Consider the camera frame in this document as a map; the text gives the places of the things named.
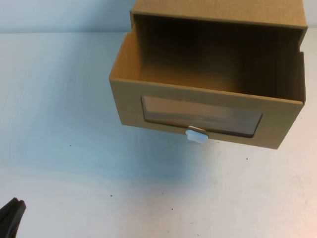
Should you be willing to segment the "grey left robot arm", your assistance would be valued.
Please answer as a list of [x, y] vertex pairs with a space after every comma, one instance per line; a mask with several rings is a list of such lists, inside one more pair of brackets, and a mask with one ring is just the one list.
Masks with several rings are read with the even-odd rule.
[[0, 209], [0, 238], [15, 238], [26, 210], [23, 200], [13, 198]]

